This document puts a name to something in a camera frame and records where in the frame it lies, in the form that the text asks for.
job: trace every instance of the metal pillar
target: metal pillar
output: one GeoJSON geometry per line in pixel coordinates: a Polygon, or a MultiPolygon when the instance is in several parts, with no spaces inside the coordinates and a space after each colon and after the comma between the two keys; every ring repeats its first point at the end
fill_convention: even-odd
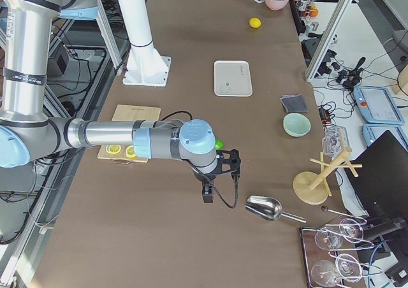
{"type": "Polygon", "coordinates": [[[116,75],[120,75],[123,69],[123,67],[120,66],[122,58],[120,57],[119,49],[117,48],[108,17],[106,17],[105,9],[103,8],[101,0],[98,0],[98,17],[96,18],[96,22],[99,25],[99,30],[101,31],[103,40],[105,41],[110,58],[113,62],[113,67],[117,69],[116,75]]]}
{"type": "Polygon", "coordinates": [[[339,0],[339,2],[337,3],[329,24],[327,25],[327,28],[320,40],[319,46],[317,46],[316,52],[313,55],[313,58],[306,70],[306,81],[310,82],[317,73],[323,57],[329,48],[330,41],[333,39],[335,31],[337,30],[337,27],[343,19],[344,14],[347,11],[347,7],[349,6],[349,4],[351,4],[352,1],[353,0],[339,0]]]}
{"type": "Polygon", "coordinates": [[[123,84],[164,87],[171,64],[154,48],[145,0],[118,0],[131,51],[123,84]]]}

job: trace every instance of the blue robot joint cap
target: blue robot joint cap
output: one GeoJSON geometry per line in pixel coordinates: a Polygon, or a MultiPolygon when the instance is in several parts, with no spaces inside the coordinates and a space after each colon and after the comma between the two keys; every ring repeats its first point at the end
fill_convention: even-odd
{"type": "Polygon", "coordinates": [[[204,120],[193,119],[180,129],[182,146],[194,154],[206,154],[215,148],[215,136],[211,126],[204,120]]]}

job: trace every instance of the brown table surface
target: brown table surface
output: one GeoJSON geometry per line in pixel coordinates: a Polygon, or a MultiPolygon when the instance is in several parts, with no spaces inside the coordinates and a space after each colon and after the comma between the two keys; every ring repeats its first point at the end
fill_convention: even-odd
{"type": "MultiPolygon", "coordinates": [[[[321,226],[333,217],[301,202],[292,180],[319,171],[323,130],[289,6],[271,11],[251,0],[149,0],[155,47],[170,55],[165,88],[115,80],[100,120],[117,104],[188,110],[207,120],[227,150],[242,158],[235,210],[204,204],[185,162],[114,164],[86,151],[31,287],[305,287],[299,222],[265,221],[245,210],[250,195],[275,197],[287,212],[321,226]],[[259,29],[248,26],[259,17],[259,29]],[[216,60],[249,62],[251,97],[217,97],[216,60]],[[293,138],[282,128],[282,94],[303,94],[312,129],[293,138]]],[[[232,203],[230,176],[215,180],[232,203]]],[[[338,187],[326,204],[342,209],[338,187]]]]}

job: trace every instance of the green ball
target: green ball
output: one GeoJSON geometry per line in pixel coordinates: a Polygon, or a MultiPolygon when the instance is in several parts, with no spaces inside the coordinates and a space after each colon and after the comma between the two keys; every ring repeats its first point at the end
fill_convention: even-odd
{"type": "Polygon", "coordinates": [[[223,146],[224,146],[224,144],[222,143],[221,140],[215,140],[215,149],[216,149],[216,150],[222,149],[223,146]]]}

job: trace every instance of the computer monitor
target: computer monitor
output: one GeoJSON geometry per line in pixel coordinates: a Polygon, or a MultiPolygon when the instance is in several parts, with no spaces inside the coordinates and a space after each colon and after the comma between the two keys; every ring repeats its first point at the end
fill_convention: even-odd
{"type": "MultiPolygon", "coordinates": [[[[362,164],[358,177],[347,172],[370,218],[402,217],[408,222],[408,152],[386,131],[353,163],[362,164]]],[[[408,269],[408,229],[384,235],[398,262],[408,269]]]]}

